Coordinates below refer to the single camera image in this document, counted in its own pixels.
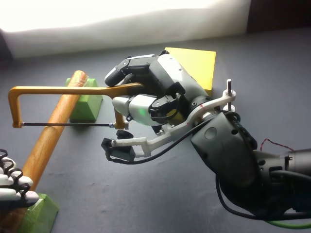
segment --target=gray table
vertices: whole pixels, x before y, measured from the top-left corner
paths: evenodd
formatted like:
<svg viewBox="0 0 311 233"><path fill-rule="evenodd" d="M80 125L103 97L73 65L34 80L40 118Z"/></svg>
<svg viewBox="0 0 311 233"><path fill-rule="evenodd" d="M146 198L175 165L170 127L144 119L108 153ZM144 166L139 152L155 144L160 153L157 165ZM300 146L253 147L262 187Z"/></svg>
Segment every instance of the gray table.
<svg viewBox="0 0 311 233"><path fill-rule="evenodd" d="M0 66L0 148L22 167L42 127L12 128L7 92L16 85L59 85L77 69L104 86L106 73L128 55L159 53L165 46L217 52L213 97L228 78L237 92L242 124L259 143L268 137L295 149L310 147L311 29L245 37L168 43L139 48L32 58ZM58 96L23 96L23 119L45 122ZM105 98L98 122L112 122ZM155 135L131 122L135 137ZM228 233L288 232L243 219L218 201L214 174L189 139L152 162L125 166L108 162L100 144L115 130L66 128L37 187L60 206L53 232ZM285 150L265 145L264 150Z"/></svg>

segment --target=yellow block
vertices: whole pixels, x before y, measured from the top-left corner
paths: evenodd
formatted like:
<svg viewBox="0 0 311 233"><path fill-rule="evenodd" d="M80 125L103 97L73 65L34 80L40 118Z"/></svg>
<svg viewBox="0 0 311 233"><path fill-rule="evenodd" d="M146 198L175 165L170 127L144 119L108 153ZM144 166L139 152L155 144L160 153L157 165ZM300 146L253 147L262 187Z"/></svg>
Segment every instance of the yellow block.
<svg viewBox="0 0 311 233"><path fill-rule="evenodd" d="M216 52L165 48L211 96Z"/></svg>

